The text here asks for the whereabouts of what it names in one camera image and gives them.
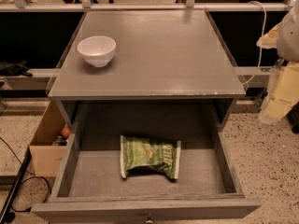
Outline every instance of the drawer knob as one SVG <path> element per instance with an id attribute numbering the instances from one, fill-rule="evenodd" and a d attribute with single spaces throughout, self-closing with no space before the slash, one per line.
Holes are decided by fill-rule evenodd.
<path id="1" fill-rule="evenodd" d="M 148 214 L 148 220 L 146 221 L 146 224 L 153 224 L 153 220 L 151 219 L 151 214 Z"/>

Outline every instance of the drawer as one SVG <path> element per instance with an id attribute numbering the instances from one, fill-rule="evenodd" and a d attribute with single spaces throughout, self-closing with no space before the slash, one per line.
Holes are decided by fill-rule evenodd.
<path id="1" fill-rule="evenodd" d="M 50 223 L 242 218 L 247 199 L 226 148 L 214 102 L 84 102 L 47 203 L 32 212 Z M 177 181 L 121 178 L 121 135 L 180 140 Z"/>

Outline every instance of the terrazzo floor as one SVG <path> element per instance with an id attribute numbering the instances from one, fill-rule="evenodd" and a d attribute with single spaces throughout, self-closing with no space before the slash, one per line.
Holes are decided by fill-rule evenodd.
<path id="1" fill-rule="evenodd" d="M 0 136 L 11 145 L 21 160 L 47 104 L 45 101 L 10 101 L 4 114 L 0 116 Z M 286 119 L 273 125 L 265 125 L 257 120 L 257 116 L 253 105 L 239 103 L 224 132 L 245 195 L 259 198 L 262 206 L 240 220 L 155 223 L 299 224 L 299 134 L 292 133 L 291 125 Z M 0 150 L 0 175 L 16 174 L 18 162 L 3 143 L 0 143 Z M 0 189 L 2 205 L 7 197 L 8 187 Z M 19 210 L 26 209 L 32 203 L 42 202 L 46 194 L 45 183 L 32 179 L 21 186 L 13 206 Z M 17 213 L 12 223 L 47 222 L 31 213 Z"/>

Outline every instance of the white bowl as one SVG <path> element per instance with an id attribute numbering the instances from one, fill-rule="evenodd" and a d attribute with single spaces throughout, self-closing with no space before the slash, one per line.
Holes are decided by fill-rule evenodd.
<path id="1" fill-rule="evenodd" d="M 107 65 L 114 56 L 115 48 L 115 41 L 102 35 L 88 37 L 77 46 L 84 61 L 95 67 Z"/>

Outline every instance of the green chip bag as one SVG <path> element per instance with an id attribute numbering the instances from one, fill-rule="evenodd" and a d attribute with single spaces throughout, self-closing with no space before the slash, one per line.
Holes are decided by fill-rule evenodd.
<path id="1" fill-rule="evenodd" d="M 121 176 L 126 178 L 130 170 L 147 167 L 178 179 L 179 155 L 180 141 L 121 136 Z"/>

